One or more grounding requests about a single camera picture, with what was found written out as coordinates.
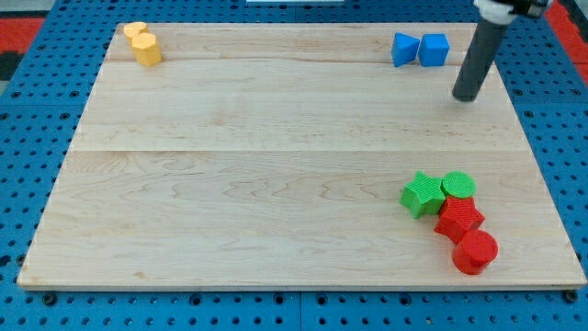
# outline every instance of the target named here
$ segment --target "blue block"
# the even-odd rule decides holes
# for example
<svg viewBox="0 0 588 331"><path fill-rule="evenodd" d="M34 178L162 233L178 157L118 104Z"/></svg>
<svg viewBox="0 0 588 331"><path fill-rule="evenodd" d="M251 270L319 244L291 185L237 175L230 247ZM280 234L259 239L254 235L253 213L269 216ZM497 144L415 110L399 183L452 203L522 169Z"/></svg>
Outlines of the blue block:
<svg viewBox="0 0 588 331"><path fill-rule="evenodd" d="M392 61L399 67L416 59L420 41L417 38L396 32L392 43Z"/></svg>
<svg viewBox="0 0 588 331"><path fill-rule="evenodd" d="M419 59L422 66L443 66L449 53L449 41L445 34L425 34Z"/></svg>

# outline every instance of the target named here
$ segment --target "plastic block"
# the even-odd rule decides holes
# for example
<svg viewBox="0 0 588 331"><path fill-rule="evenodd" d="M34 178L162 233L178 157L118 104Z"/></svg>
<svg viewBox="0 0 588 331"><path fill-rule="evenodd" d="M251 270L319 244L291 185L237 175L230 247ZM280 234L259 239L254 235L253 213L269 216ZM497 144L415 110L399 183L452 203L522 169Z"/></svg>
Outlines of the plastic block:
<svg viewBox="0 0 588 331"><path fill-rule="evenodd" d="M154 34L142 33L134 37L132 50L139 64L152 66L162 61L161 50Z"/></svg>
<svg viewBox="0 0 588 331"><path fill-rule="evenodd" d="M425 34L419 49L421 65L443 66L449 53L449 41L444 34Z"/></svg>
<svg viewBox="0 0 588 331"><path fill-rule="evenodd" d="M446 235L457 244L466 232L478 229L484 219L484 215L476 209L473 198L458 199L447 196L439 211L439 223L435 227L435 232Z"/></svg>
<svg viewBox="0 0 588 331"><path fill-rule="evenodd" d="M437 214L444 201L441 178L417 171L414 180L404 187L400 203L417 219L423 214Z"/></svg>
<svg viewBox="0 0 588 331"><path fill-rule="evenodd" d="M133 22L126 24L122 31L124 32L125 37L127 37L129 45L132 46L132 39L142 33L149 32L149 29L145 22Z"/></svg>
<svg viewBox="0 0 588 331"><path fill-rule="evenodd" d="M416 59L420 43L415 37L396 32L391 51L394 66L399 67Z"/></svg>
<svg viewBox="0 0 588 331"><path fill-rule="evenodd" d="M453 171L443 177L441 189L446 195L465 199L476 193L476 183L468 174Z"/></svg>
<svg viewBox="0 0 588 331"><path fill-rule="evenodd" d="M482 230L467 232L453 249L453 263L459 271L479 275L498 256L498 243Z"/></svg>

